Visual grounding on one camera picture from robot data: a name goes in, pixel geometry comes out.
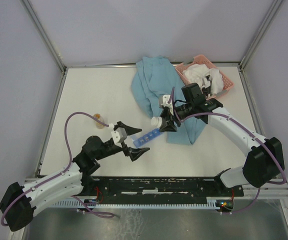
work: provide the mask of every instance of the gray wall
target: gray wall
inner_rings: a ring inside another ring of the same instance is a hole
[[[34,171],[60,77],[20,1],[0,1],[0,201]]]
[[[273,0],[31,0],[68,66],[241,61]]]
[[[288,180],[288,1],[285,1],[247,69],[268,137],[283,145]]]

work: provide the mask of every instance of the blue cloth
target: blue cloth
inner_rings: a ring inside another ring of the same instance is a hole
[[[144,56],[136,66],[137,73],[133,78],[131,90],[137,104],[147,116],[150,118],[160,116],[162,109],[159,107],[159,96],[171,94],[173,87],[175,87],[174,99],[185,100],[181,90],[184,83],[167,58]],[[167,142],[191,145],[204,127],[205,123],[202,120],[192,117],[178,127],[177,132],[168,132]]]

